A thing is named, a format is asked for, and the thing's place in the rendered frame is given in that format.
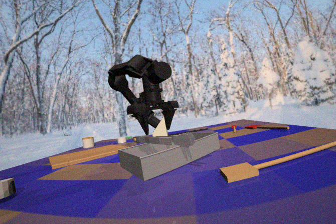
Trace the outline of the grey rectangular tin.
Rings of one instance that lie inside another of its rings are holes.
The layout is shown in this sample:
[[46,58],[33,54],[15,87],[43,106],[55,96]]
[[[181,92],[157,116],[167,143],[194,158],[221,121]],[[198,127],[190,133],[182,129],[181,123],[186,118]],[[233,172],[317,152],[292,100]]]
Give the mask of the grey rectangular tin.
[[183,146],[144,143],[118,149],[120,167],[147,181],[220,149],[218,132],[192,133],[195,144]]

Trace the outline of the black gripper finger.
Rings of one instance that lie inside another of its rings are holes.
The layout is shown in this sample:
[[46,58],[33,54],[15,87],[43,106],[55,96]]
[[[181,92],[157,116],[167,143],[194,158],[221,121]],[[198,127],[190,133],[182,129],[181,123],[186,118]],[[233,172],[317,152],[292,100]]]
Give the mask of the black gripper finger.
[[145,134],[148,135],[149,134],[148,113],[135,114],[131,115],[131,117],[134,117],[138,120]]
[[173,116],[174,116],[176,110],[177,109],[167,110],[167,111],[162,111],[161,112],[164,115],[165,126],[166,126],[167,130],[170,129],[172,119],[173,119]]

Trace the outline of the grey saucepan with long handle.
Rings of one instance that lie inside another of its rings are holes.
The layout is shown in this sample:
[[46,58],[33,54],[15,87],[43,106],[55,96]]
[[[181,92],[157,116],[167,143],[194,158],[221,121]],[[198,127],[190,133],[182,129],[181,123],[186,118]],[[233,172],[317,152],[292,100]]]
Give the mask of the grey saucepan with long handle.
[[0,199],[16,193],[14,178],[0,180]]

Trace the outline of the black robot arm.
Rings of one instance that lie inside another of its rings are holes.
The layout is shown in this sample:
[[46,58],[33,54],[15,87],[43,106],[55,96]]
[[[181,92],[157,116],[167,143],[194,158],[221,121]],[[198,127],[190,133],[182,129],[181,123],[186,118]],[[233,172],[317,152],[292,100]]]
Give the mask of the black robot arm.
[[[133,94],[128,87],[126,75],[134,78],[142,78],[143,88],[155,86],[168,79],[172,74],[170,65],[164,61],[157,61],[146,58],[139,54],[132,57],[129,61],[114,65],[108,70],[108,83],[110,87],[121,92],[126,100],[131,104],[145,103],[144,95],[139,93],[139,98]],[[161,120],[154,117],[152,110],[145,111],[148,113],[148,123],[156,129]]]

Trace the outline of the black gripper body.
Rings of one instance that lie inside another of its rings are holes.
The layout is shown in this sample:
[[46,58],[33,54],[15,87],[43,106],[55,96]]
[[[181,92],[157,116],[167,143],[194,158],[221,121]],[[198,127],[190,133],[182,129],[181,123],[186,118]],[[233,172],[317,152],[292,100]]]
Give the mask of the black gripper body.
[[149,110],[162,109],[163,111],[167,111],[179,108],[177,101],[164,102],[164,100],[161,100],[160,92],[162,92],[162,88],[158,85],[144,87],[142,94],[144,95],[145,103],[128,105],[127,114],[135,115],[145,113],[145,111]]

